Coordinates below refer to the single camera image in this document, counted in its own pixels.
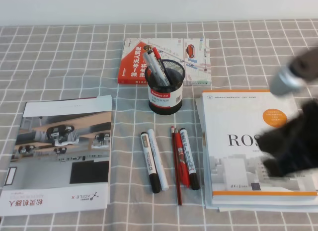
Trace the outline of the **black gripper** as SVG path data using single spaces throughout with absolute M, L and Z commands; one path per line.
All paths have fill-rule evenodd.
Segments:
M 285 177 L 317 168 L 318 101 L 307 101 L 297 117 L 255 139 L 259 149 L 272 156 L 262 161 L 269 177 Z

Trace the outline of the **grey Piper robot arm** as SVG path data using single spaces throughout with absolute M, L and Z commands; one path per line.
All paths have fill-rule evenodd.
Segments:
M 318 49 L 295 56 L 274 77 L 270 92 L 283 96 L 318 78 Z M 302 105 L 302 112 L 285 125 L 256 137 L 262 152 L 271 155 L 262 163 L 271 178 L 309 171 L 318 167 L 318 101 Z

